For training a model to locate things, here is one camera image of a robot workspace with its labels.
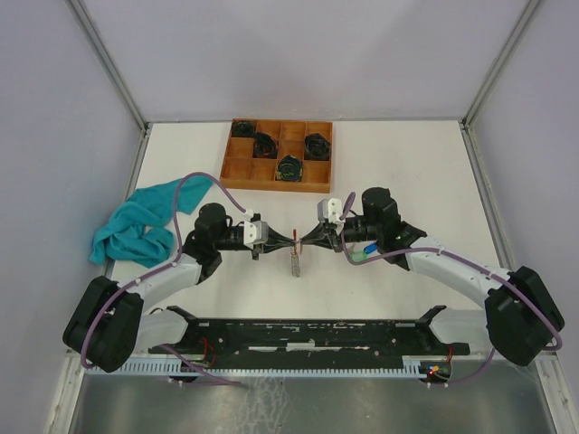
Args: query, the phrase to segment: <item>black bundled object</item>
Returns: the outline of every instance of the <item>black bundled object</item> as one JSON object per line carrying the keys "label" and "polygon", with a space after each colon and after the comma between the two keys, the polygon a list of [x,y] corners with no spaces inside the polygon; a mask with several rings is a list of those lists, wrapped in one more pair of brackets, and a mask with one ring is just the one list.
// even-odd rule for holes
{"label": "black bundled object", "polygon": [[250,120],[236,120],[232,125],[232,137],[253,137],[255,125]]}
{"label": "black bundled object", "polygon": [[278,163],[275,171],[275,179],[278,181],[301,181],[301,161],[295,156],[284,156]]}
{"label": "black bundled object", "polygon": [[278,144],[265,133],[255,133],[253,158],[277,158]]}
{"label": "black bundled object", "polygon": [[319,133],[306,136],[306,159],[329,161],[330,143]]}

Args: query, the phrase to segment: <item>blue object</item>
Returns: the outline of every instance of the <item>blue object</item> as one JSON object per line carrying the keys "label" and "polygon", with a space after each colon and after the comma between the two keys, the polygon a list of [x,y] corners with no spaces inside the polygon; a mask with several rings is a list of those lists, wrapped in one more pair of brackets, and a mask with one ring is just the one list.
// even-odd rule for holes
{"label": "blue object", "polygon": [[[174,235],[163,226],[173,217],[173,196],[179,181],[139,188],[130,195],[95,233],[90,261],[101,265],[108,256],[151,268],[169,259]],[[177,210],[193,212],[211,184],[202,176],[187,179],[179,192]]]}
{"label": "blue object", "polygon": [[369,246],[365,246],[364,247],[364,253],[366,255],[369,255],[370,253],[374,253],[376,250],[378,249],[378,246],[376,246],[376,243],[372,243]]}

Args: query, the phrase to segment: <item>robotic arm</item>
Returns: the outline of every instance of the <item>robotic arm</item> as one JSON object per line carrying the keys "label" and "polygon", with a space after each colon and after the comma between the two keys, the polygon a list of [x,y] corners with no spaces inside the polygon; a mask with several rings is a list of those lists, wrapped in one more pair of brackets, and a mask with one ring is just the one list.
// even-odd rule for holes
{"label": "robotic arm", "polygon": [[[355,263],[347,253],[346,244],[374,241],[381,255],[361,260],[355,265],[384,257],[394,265],[435,278],[459,291],[485,309],[490,342],[515,364],[529,364],[551,342],[553,333],[527,304],[520,302],[520,297],[500,282],[501,279],[507,282],[507,285],[515,285],[557,332],[563,328],[565,322],[561,314],[541,278],[532,269],[522,267],[513,272],[486,264],[475,264],[477,267],[473,269],[472,261],[446,250],[440,243],[428,237],[426,232],[402,221],[397,204],[387,189],[375,187],[366,190],[362,195],[362,206],[363,215],[346,217],[342,215],[341,201],[322,201],[318,204],[318,226],[300,242],[336,252],[344,251],[348,260]],[[118,284],[105,277],[93,279],[64,331],[64,343],[80,353],[88,337],[90,342],[87,358],[105,372],[116,371],[133,352],[147,351],[160,344],[193,347],[198,340],[197,318],[179,307],[168,307],[155,315],[143,313],[177,291],[210,278],[222,262],[220,250],[247,250],[254,259],[258,259],[261,253],[295,245],[294,240],[280,235],[263,222],[259,214],[253,216],[249,222],[236,226],[232,223],[231,217],[226,215],[220,204],[209,203],[202,207],[195,221],[195,229],[186,237],[183,253],[151,269],[147,273],[148,278],[135,280],[132,288],[110,304],[91,335],[90,327],[98,313],[119,288],[123,288],[123,283]],[[416,326],[413,339],[420,343],[421,348],[431,349],[431,344],[427,342],[430,338],[424,337],[423,328],[428,327],[432,317],[443,309],[444,307],[434,309],[433,314],[429,313],[413,322]],[[219,327],[230,326],[230,323]],[[402,328],[395,322],[391,323],[373,325],[375,331],[372,335],[368,334],[366,340],[383,345],[385,340],[376,339],[376,335],[403,333],[408,336],[406,329],[410,330],[409,327]],[[257,337],[251,337],[247,331],[238,333],[241,339],[239,345],[250,345],[247,344],[250,338],[253,339],[253,346],[256,345],[256,340],[260,343],[269,339],[271,322],[264,323],[264,326],[268,328],[267,336],[259,335],[259,331],[253,329],[252,336]],[[315,327],[315,330],[310,332],[322,333],[321,328]],[[345,343],[340,341],[345,339],[342,337],[344,335],[345,333],[342,333],[338,338],[333,336],[330,330],[323,339],[327,345],[327,342],[335,337],[336,345],[344,345]],[[292,338],[295,336],[288,335],[280,340],[290,345]],[[363,341],[364,332],[356,332],[354,339]],[[438,345],[442,350],[445,348],[440,342]],[[408,351],[403,347],[393,348],[393,345],[380,348],[380,353],[390,351],[392,355],[398,354],[396,351]],[[263,353],[264,357],[270,355],[275,354]],[[308,363],[314,359],[315,357],[308,359]],[[372,357],[369,363],[375,363],[375,360],[376,357]],[[360,361],[359,358],[355,359],[356,363],[361,363]]]}

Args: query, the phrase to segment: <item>white wall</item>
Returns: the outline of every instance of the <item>white wall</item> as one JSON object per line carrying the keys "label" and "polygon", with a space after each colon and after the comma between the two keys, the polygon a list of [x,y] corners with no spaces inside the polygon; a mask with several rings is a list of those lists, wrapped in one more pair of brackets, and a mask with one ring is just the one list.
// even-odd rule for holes
{"label": "white wall", "polygon": [[138,130],[62,0],[0,8],[0,432],[42,432]]}
{"label": "white wall", "polygon": [[85,0],[147,120],[461,118],[526,0]]}
{"label": "white wall", "polygon": [[544,2],[475,124],[517,264],[566,321],[561,362],[579,403],[579,3]]}

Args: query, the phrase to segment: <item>teal cloth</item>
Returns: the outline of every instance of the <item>teal cloth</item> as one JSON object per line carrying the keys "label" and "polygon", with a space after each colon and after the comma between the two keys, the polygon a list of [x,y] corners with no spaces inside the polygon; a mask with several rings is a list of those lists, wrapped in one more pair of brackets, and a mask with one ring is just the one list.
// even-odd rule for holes
{"label": "teal cloth", "polygon": [[[179,181],[137,189],[95,233],[90,261],[101,265],[107,256],[150,268],[169,259],[174,235],[163,226],[173,217],[173,195]],[[193,212],[211,184],[202,176],[187,179],[179,192],[177,210]]]}

